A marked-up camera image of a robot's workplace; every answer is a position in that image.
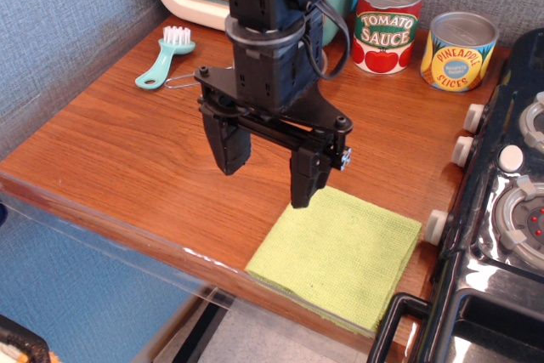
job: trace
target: toothbrush bristles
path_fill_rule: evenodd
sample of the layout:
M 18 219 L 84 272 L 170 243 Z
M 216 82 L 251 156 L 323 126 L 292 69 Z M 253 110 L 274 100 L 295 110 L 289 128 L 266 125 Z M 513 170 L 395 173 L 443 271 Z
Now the toothbrush bristles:
M 162 36 L 166 43 L 183 45 L 190 43 L 190 29 L 187 27 L 167 26 L 162 29 Z

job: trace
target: toothbrush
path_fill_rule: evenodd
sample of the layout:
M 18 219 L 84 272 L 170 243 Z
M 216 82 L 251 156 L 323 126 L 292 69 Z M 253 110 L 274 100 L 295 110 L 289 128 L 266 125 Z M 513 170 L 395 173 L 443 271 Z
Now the toothbrush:
M 162 29 L 163 36 L 159 40 L 161 52 L 155 64 L 144 74 L 136 78 L 136 85 L 144 89 L 157 89 L 167 79 L 170 63 L 175 54 L 187 54 L 195 49 L 190 40 L 190 29 L 167 26 Z

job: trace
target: white knob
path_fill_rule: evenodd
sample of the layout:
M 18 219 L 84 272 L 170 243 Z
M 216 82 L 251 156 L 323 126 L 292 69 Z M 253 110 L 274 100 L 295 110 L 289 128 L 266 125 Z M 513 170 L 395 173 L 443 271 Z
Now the white knob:
M 506 173 L 518 170 L 524 163 L 524 153 L 516 145 L 508 145 L 499 154 L 499 167 Z
M 457 138 L 456 146 L 451 155 L 451 161 L 459 167 L 465 167 L 473 142 L 474 138 L 472 136 L 460 136 Z
M 445 222 L 448 219 L 448 213 L 440 210 L 433 210 L 428 218 L 427 226 L 425 227 L 425 241 L 430 242 L 434 246 L 438 246 L 442 231 L 444 231 Z
M 484 113 L 484 106 L 481 104 L 471 104 L 468 107 L 467 115 L 465 116 L 465 123 L 462 128 L 470 133 L 476 133 L 482 114 Z

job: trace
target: cable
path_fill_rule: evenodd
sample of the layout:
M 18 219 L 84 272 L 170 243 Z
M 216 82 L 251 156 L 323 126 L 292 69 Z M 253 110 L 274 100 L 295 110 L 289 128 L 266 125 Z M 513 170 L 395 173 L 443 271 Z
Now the cable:
M 331 6 L 330 3 L 328 3 L 326 0 L 320 0 L 317 2 L 316 7 L 321 11 L 322 14 L 324 14 L 326 17 L 331 19 L 331 21 L 338 27 L 338 29 L 342 32 L 344 36 L 344 40 L 346 42 L 346 47 L 343 51 L 342 58 L 338 61 L 338 64 L 334 69 L 331 71 L 330 74 L 325 74 L 321 71 L 320 67 L 317 66 L 317 63 L 315 62 L 314 56 L 313 56 L 313 50 L 312 50 L 312 42 L 308 35 L 304 35 L 302 38 L 302 42 L 304 43 L 304 46 L 306 47 L 306 52 L 308 54 L 309 63 L 312 65 L 312 68 L 314 69 L 315 73 L 325 80 L 331 80 L 333 78 L 336 78 L 340 72 L 343 70 L 343 67 L 345 67 L 346 63 L 348 62 L 349 58 L 349 29 L 348 25 L 342 18 L 342 16 Z

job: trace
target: stove knob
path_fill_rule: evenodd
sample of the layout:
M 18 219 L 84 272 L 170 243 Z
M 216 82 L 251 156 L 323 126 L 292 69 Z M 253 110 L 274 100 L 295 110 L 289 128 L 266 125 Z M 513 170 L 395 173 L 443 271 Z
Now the stove knob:
M 438 246 L 442 231 L 444 231 L 445 222 L 448 219 L 448 213 L 440 210 L 433 210 L 425 226 L 425 241 L 434 246 Z
M 460 136 L 457 138 L 456 147 L 453 149 L 453 154 L 451 155 L 451 161 L 459 167 L 465 167 L 473 142 L 474 138 L 472 136 Z
M 467 116 L 465 116 L 465 123 L 462 126 L 465 131 L 476 133 L 479 122 L 482 119 L 482 114 L 484 113 L 484 107 L 485 106 L 481 104 L 471 104 L 468 107 Z

